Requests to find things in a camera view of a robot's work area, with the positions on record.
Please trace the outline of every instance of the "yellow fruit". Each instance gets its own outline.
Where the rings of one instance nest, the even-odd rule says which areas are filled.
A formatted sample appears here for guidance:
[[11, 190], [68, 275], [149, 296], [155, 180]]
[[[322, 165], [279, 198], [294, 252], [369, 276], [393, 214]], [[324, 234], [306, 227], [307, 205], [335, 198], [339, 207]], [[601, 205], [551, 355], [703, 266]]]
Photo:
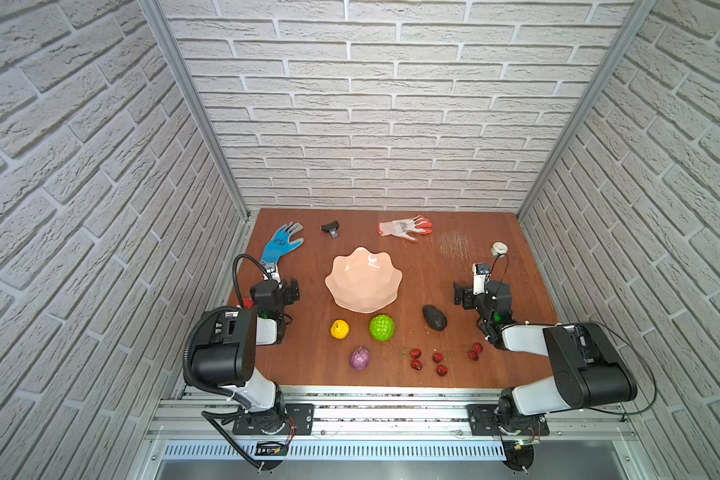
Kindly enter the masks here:
[[333, 325], [331, 325], [331, 335], [335, 338], [343, 339], [347, 334], [349, 334], [349, 324], [344, 320], [336, 320]]

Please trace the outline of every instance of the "glove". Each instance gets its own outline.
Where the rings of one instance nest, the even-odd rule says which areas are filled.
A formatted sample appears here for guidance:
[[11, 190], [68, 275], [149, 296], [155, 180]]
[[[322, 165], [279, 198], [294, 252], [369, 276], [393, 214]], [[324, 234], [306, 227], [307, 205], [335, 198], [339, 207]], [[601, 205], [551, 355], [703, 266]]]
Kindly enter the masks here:
[[262, 254], [263, 264], [276, 264], [280, 257], [287, 254], [290, 251], [295, 250], [299, 245], [304, 243], [303, 238], [297, 238], [291, 242], [291, 235], [302, 231], [303, 226], [301, 224], [294, 224], [293, 222], [288, 225], [283, 225], [277, 229], [269, 243], [264, 246], [264, 253]]
[[391, 222], [383, 222], [378, 225], [378, 234], [381, 236], [395, 235], [411, 242], [418, 242], [418, 239], [408, 235], [408, 232], [427, 235], [432, 233], [432, 222], [429, 218], [419, 215], [415, 218], [405, 218], [403, 220], [393, 220]]

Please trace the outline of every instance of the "white brick wall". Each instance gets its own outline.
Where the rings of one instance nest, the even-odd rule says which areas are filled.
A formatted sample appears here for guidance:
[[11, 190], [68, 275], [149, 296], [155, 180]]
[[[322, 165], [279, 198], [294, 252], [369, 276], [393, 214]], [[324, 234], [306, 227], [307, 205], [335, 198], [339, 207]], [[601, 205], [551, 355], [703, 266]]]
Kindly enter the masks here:
[[659, 475], [720, 478], [720, 2], [659, 0], [522, 227], [558, 313], [652, 363]]
[[137, 2], [0, 1], [0, 478], [124, 477], [239, 220]]
[[253, 210], [516, 211], [630, 6], [161, 2]]

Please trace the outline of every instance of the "wooden table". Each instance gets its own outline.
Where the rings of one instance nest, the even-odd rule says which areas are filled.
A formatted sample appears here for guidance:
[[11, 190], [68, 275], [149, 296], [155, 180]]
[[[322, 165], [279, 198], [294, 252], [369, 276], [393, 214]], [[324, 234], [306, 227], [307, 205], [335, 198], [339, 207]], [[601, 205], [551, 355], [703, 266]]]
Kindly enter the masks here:
[[[432, 234], [417, 235], [418, 243], [396, 236], [379, 236], [377, 224], [410, 218], [416, 212], [357, 210], [261, 210], [247, 253], [261, 258], [264, 245], [277, 228], [289, 221], [300, 222], [304, 244], [280, 259], [284, 279], [298, 280], [301, 300], [286, 312], [294, 321], [281, 345], [256, 349], [256, 367], [268, 379], [281, 385], [417, 386], [505, 388], [523, 385], [551, 374], [549, 361], [528, 353], [502, 352], [489, 345], [475, 323], [478, 315], [454, 305], [453, 282], [471, 284], [472, 263], [492, 261], [490, 246], [501, 241], [509, 247], [509, 267], [504, 281], [513, 295], [514, 318], [518, 321], [555, 323], [547, 289], [520, 226], [512, 214], [429, 213]], [[338, 220], [338, 238], [323, 233], [320, 226]], [[336, 255], [349, 255], [358, 246], [371, 252], [387, 252], [392, 264], [403, 272], [398, 298], [374, 314], [351, 312], [337, 306], [325, 284]], [[505, 260], [496, 265], [497, 275]], [[240, 286], [247, 295], [261, 273], [243, 261]], [[235, 293], [230, 304], [236, 304]], [[422, 307], [435, 305], [448, 317], [442, 332], [428, 328]], [[385, 313], [394, 319], [391, 340], [371, 337], [368, 323]], [[349, 323], [349, 335], [336, 340], [330, 326], [336, 319]], [[483, 344], [477, 362], [467, 358], [467, 346]], [[368, 368], [356, 372], [349, 366], [350, 353], [365, 346], [372, 354]], [[410, 359], [400, 355], [404, 348], [423, 351], [424, 369], [413, 370]], [[445, 377], [435, 373], [432, 353], [445, 352], [449, 368]]]

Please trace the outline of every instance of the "metal grate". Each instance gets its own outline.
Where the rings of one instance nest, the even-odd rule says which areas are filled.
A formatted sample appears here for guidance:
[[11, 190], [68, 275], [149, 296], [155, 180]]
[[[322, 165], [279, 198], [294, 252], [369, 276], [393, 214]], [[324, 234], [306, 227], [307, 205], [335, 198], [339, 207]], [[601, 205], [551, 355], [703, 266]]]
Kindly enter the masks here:
[[[257, 440], [238, 440], [250, 456]], [[171, 440], [163, 460], [234, 460], [240, 456], [223, 440]], [[288, 460], [505, 460], [497, 440], [294, 440]], [[272, 457], [261, 457], [273, 460]]]

